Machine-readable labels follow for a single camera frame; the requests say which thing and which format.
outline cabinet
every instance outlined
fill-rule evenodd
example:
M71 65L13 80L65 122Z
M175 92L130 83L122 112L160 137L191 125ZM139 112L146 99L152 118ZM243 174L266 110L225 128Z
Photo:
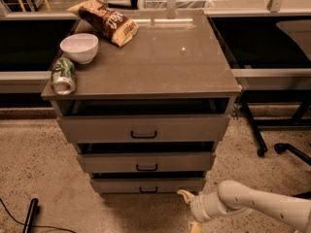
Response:
M198 192L240 87L203 13L127 13L140 26L131 42L101 39L74 93L48 82L42 97L96 192Z

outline drawer handle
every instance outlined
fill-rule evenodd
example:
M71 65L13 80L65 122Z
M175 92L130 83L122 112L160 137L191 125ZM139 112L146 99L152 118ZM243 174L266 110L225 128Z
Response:
M155 130L155 133L152 135L136 135L133 130L130 131L130 136L133 139L154 139L157 136L157 131Z
M140 168L138 164L136 164L136 169L137 171L148 171L148 172L152 172L152 171L156 171L157 170L157 164L155 165L155 168Z
M139 191L141 193L156 193L157 192L157 186L155 187L155 190L144 190L141 186L139 186Z

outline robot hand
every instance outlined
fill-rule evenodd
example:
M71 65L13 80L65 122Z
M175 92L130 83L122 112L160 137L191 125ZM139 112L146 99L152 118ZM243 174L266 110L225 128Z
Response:
M246 216L257 210L305 233L311 233L311 201L275 193L257 191L235 182L224 181L218 191L194 196L186 190L177 192L190 204L195 221L190 233L199 233L202 223L217 216Z

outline white bowl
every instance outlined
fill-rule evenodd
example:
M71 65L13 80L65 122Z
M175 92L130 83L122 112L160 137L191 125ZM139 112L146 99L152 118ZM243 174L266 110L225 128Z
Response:
M68 36L60 43L64 56L80 64L88 64L97 55L98 38L81 33Z

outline black cord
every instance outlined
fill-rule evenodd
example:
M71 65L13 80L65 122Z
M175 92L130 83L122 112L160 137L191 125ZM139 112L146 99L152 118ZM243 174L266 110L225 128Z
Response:
M11 219L18 223L18 224L21 224L23 226L29 226L25 223L22 223L20 221L17 221L12 215L11 213L9 212L9 210L7 209L6 205L4 204L4 202L2 201L2 199L0 198L0 202L4 208L4 210L6 210L7 214L11 217ZM41 226L41 225L32 225L32 227L36 227L36 228L49 228L49 229L56 229L56 230L61 230L61 231L67 231L67 232L71 232L71 233L77 233L76 231L73 231L73 230L70 230L70 229L65 229L65 228L58 228L58 227L53 227L53 226Z

